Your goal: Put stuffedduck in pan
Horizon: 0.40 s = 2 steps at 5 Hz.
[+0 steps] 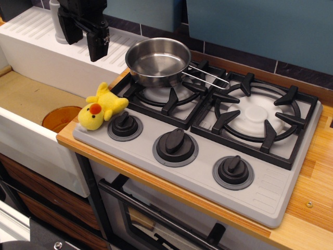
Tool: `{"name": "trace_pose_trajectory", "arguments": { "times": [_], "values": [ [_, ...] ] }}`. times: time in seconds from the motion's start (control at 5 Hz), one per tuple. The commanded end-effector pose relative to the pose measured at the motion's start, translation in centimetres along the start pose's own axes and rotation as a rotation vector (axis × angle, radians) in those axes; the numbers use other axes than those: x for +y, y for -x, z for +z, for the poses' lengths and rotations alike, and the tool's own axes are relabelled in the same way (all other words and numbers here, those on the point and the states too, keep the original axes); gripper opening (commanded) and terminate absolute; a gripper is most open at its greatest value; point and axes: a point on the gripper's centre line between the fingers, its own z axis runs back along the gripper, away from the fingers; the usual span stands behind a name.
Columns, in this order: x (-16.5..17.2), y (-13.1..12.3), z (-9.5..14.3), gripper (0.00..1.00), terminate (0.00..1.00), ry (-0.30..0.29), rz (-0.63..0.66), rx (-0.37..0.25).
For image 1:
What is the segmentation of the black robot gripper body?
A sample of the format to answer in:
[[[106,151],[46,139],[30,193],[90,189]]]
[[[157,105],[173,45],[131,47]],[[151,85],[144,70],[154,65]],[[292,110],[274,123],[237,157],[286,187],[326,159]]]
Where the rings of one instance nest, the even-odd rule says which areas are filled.
[[[67,0],[59,1],[58,15],[64,19],[69,18],[82,29],[102,29],[107,26],[103,15],[107,7],[105,0]]]

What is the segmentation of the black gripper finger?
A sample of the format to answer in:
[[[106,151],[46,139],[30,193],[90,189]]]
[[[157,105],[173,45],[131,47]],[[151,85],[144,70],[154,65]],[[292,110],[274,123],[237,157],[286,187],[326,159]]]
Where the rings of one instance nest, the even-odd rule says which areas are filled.
[[[86,35],[89,50],[89,56],[92,62],[105,57],[108,54],[110,42],[109,27],[106,21],[93,27]]]
[[[58,13],[58,19],[68,44],[72,45],[83,38],[82,30],[75,25],[74,20],[70,16]]]

